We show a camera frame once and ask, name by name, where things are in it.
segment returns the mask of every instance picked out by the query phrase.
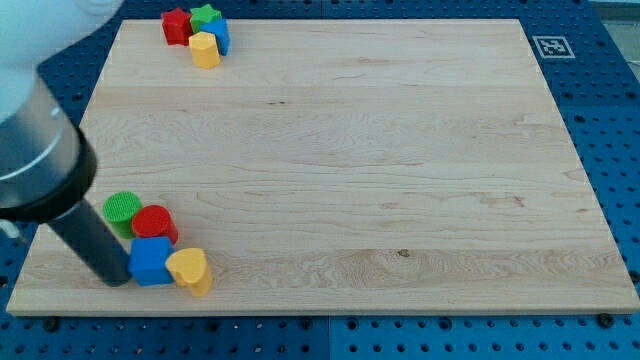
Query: wooden board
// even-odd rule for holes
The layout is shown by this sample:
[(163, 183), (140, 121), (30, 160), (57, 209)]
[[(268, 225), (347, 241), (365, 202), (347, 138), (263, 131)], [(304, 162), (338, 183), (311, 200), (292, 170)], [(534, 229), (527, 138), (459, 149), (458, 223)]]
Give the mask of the wooden board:
[(100, 158), (88, 199), (130, 189), (168, 206), (214, 290), (108, 288), (41, 227), (11, 313), (639, 309), (517, 21), (230, 32), (230, 55), (202, 70), (158, 21), (125, 21), (82, 122)]

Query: green block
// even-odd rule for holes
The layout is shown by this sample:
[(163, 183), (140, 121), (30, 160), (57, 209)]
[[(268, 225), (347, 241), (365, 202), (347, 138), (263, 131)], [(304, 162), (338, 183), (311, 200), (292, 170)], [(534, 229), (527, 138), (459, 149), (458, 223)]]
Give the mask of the green block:
[(191, 9), (191, 29), (194, 34), (200, 31), (200, 26), (214, 20), (221, 20), (222, 13), (214, 9), (210, 4), (203, 7)]
[(121, 238), (133, 239), (136, 234), (131, 229), (131, 220), (142, 209), (142, 202), (130, 191), (115, 193), (102, 206), (105, 220)]

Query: blue cube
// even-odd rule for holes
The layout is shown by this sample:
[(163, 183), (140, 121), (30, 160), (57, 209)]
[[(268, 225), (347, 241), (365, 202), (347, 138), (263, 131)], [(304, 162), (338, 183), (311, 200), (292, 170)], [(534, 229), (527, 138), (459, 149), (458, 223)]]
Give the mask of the blue cube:
[(133, 239), (129, 272), (140, 286), (170, 284), (173, 278), (164, 263), (174, 249), (166, 236)]
[(222, 56), (227, 56), (231, 38), (229, 37), (229, 29), (227, 29), (227, 19), (214, 20), (200, 26), (200, 31), (208, 32), (216, 36), (218, 43), (218, 52)]

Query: blue pegboard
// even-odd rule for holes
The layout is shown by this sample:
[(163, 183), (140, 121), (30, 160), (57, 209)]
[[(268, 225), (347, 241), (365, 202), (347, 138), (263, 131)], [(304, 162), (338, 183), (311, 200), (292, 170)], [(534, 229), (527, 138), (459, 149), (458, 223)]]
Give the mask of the blue pegboard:
[[(46, 61), (40, 73), (77, 124), (122, 19), (159, 18), (177, 6), (202, 4), (127, 0), (109, 23)], [(228, 18), (519, 19), (627, 267), (640, 272), (640, 85), (586, 1), (224, 0), (213, 5)], [(541, 57), (534, 36), (564, 37), (575, 57)], [(33, 225), (23, 229), (33, 237)], [(0, 359), (640, 359), (640, 314), (600, 322), (595, 316), (16, 319), (4, 309), (27, 249), (0, 238)]]

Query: yellow block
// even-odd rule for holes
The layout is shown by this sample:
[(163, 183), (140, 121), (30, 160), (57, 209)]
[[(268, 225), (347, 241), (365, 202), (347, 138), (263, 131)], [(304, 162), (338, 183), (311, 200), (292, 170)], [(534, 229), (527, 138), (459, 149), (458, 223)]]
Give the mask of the yellow block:
[(213, 286), (213, 274), (202, 249), (176, 251), (169, 256), (165, 266), (176, 284), (189, 288), (193, 296), (205, 296)]
[(189, 37), (189, 48), (191, 48), (191, 57), (196, 66), (210, 69), (220, 64), (215, 35), (206, 32), (192, 35)]

